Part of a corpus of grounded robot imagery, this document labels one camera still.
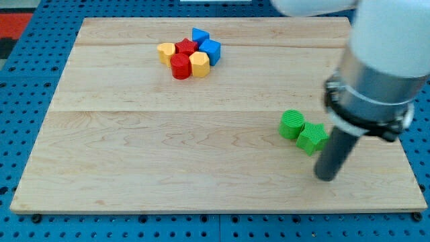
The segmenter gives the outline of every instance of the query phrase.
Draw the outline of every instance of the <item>wooden board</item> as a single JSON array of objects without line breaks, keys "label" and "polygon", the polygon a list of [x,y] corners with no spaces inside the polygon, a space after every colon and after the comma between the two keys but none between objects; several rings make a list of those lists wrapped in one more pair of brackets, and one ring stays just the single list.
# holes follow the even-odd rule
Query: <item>wooden board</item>
[{"label": "wooden board", "polygon": [[[156,46],[207,30],[204,79],[174,80]],[[427,205],[399,142],[363,138],[338,178],[277,133],[294,108],[331,129],[323,82],[343,18],[86,19],[25,168],[20,214],[406,212]]]}]

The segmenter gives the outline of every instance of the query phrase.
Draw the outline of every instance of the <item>blue block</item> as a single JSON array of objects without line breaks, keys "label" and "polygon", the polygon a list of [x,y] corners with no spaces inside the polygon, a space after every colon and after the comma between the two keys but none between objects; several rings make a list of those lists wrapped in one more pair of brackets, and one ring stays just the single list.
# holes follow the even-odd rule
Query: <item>blue block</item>
[{"label": "blue block", "polygon": [[209,56],[209,65],[214,66],[221,58],[221,43],[214,40],[205,40],[199,47],[199,51]]},{"label": "blue block", "polygon": [[192,35],[193,41],[197,42],[198,46],[202,45],[205,40],[209,39],[209,33],[197,28],[193,28]]}]

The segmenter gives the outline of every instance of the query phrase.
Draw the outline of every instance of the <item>red surface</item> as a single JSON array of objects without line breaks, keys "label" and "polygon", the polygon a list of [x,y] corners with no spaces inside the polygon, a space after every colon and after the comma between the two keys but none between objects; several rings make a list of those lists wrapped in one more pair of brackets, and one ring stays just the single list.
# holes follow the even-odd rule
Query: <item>red surface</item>
[{"label": "red surface", "polygon": [[0,13],[0,38],[19,39],[33,13]]},{"label": "red surface", "polygon": [[186,79],[191,75],[191,62],[186,54],[174,54],[170,59],[172,76],[176,79]]},{"label": "red surface", "polygon": [[198,50],[199,46],[197,42],[190,41],[184,38],[181,42],[175,44],[176,53],[186,54],[188,56],[192,55]]}]

